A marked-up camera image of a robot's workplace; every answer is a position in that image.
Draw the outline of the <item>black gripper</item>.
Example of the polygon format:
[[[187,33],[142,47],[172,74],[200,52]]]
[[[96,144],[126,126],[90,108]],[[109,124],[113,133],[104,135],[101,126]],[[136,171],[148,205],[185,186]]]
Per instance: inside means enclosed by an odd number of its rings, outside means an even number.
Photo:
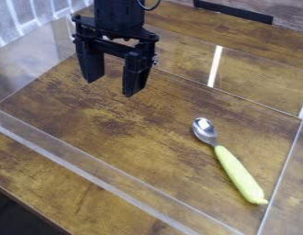
[[[144,0],[94,0],[94,15],[76,15],[73,42],[82,78],[90,84],[105,74],[104,53],[125,57],[122,94],[132,97],[144,88],[156,56],[158,35],[144,28]]]

